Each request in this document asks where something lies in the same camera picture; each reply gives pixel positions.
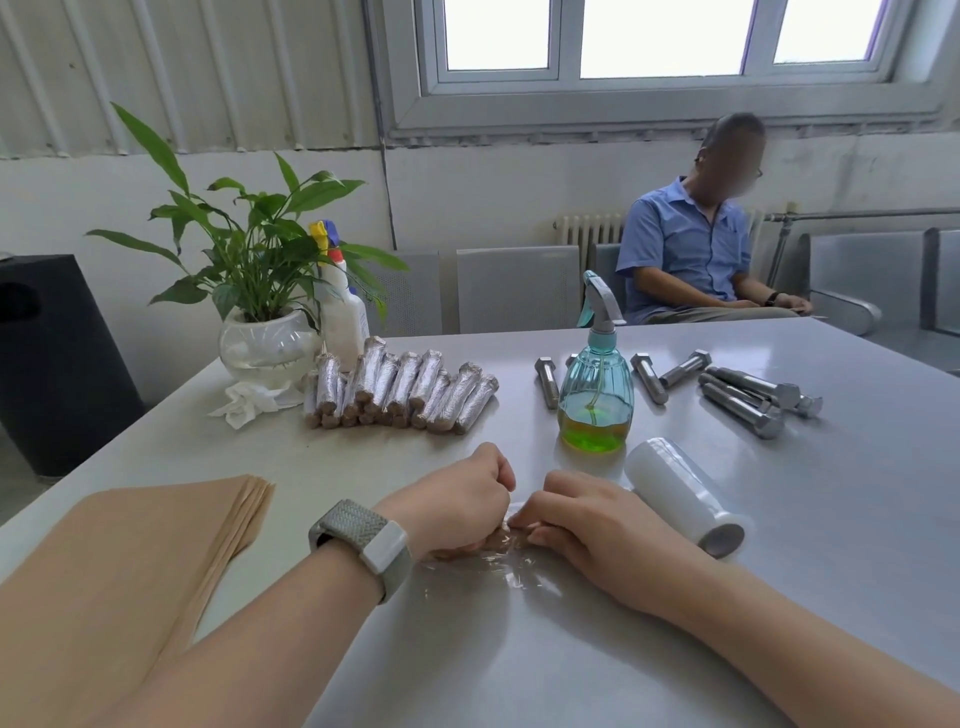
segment white tissue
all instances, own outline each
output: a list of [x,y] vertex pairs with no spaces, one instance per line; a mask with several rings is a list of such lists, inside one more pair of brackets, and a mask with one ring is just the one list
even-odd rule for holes
[[288,407],[303,404],[303,392],[288,382],[281,389],[267,389],[260,384],[239,381],[231,384],[225,394],[230,404],[210,412],[207,417],[227,417],[227,424],[240,429],[261,412],[277,412]]

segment potted plant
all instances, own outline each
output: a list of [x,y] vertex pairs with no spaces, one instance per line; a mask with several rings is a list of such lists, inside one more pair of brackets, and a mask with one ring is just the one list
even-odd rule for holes
[[[159,134],[122,107],[113,107],[133,138],[177,188],[170,190],[171,203],[150,212],[151,220],[170,220],[174,246],[171,250],[123,232],[93,230],[87,235],[161,255],[179,266],[184,276],[150,303],[199,303],[211,298],[224,321],[220,356],[238,380],[270,388],[299,381],[320,345],[316,314],[323,296],[339,295],[318,275],[318,264],[333,261],[321,253],[299,219],[304,212],[346,197],[363,181],[338,180],[325,170],[300,180],[290,164],[275,153],[286,192],[250,192],[229,177],[207,188],[236,191],[233,204],[246,212],[246,220],[238,221],[237,211],[216,207],[191,190],[177,156]],[[207,265],[196,273],[180,260],[180,240],[191,224],[199,226],[210,240],[210,247],[204,249]],[[351,283],[376,302],[383,315],[383,288],[361,261],[373,260],[393,270],[406,270],[406,264],[365,245],[345,242],[340,250]],[[332,293],[324,293],[324,287]]]

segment white flower pot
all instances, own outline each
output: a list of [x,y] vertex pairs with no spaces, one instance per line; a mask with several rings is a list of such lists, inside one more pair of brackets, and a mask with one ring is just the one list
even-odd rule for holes
[[220,329],[220,360],[237,381],[281,389],[310,371],[321,339],[296,309],[279,319],[248,324],[234,308]]

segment person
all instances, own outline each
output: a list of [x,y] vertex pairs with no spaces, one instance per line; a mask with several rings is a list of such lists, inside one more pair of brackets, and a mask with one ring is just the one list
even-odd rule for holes
[[[420,559],[482,541],[515,486],[485,443],[373,510],[402,526]],[[511,526],[627,607],[706,643],[801,726],[960,725],[960,695],[713,560],[614,483],[550,473]],[[300,728],[381,596],[356,552],[329,541],[94,725]]]
[[809,301],[750,278],[750,220],[730,198],[762,175],[766,131],[751,113],[718,119],[688,177],[630,208],[616,272],[628,324],[792,318]]

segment green liquid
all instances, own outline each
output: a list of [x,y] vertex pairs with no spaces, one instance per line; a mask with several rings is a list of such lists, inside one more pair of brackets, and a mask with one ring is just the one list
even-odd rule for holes
[[620,397],[577,392],[557,413],[560,436],[576,449],[611,452],[627,442],[633,410]]

